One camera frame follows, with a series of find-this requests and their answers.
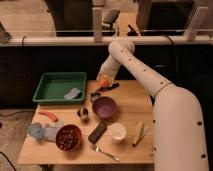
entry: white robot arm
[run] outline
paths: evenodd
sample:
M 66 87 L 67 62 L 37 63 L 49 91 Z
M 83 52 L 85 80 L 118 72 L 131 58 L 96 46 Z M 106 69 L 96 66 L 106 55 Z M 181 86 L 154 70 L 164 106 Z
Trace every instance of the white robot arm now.
M 110 43 L 110 55 L 102 64 L 97 80 L 101 86 L 111 86 L 122 64 L 155 99 L 155 171 L 208 171 L 199 101 L 190 91 L 177 87 L 139 61 L 132 55 L 133 52 L 132 42 Z

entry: bowl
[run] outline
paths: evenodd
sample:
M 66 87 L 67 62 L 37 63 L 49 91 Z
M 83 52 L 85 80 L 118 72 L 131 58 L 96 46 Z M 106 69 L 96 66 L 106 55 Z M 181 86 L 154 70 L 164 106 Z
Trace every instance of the bowl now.
M 81 140 L 81 130 L 73 124 L 63 126 L 56 134 L 56 145 L 63 151 L 75 149 L 80 145 Z
M 111 118 L 118 112 L 116 102 L 107 96 L 97 98 L 92 104 L 92 109 L 101 119 Z

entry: chair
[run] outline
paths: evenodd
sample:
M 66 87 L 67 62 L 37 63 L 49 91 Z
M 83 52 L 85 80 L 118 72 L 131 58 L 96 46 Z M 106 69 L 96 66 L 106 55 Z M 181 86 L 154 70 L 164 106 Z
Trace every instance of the chair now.
M 44 1 L 52 15 L 57 36 L 93 36 L 92 8 L 94 5 L 103 6 L 103 0 Z M 116 13 L 108 14 L 108 29 L 112 29 L 112 23 L 117 19 L 119 12 L 117 10 Z

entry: green plastic bin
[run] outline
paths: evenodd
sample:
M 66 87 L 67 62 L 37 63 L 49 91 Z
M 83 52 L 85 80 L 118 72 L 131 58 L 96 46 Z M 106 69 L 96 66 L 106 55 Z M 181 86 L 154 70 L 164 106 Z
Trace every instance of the green plastic bin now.
M 33 96 L 33 102 L 39 105 L 82 104 L 86 91 L 85 72 L 44 73 Z M 64 95 L 72 88 L 81 93 L 74 99 L 65 99 Z

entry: white cup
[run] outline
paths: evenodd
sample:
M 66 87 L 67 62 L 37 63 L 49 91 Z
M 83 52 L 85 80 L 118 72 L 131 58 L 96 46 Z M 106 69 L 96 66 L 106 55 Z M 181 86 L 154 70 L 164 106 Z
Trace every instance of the white cup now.
M 114 143 L 120 143 L 126 137 L 126 128 L 121 123 L 110 126 L 110 135 Z

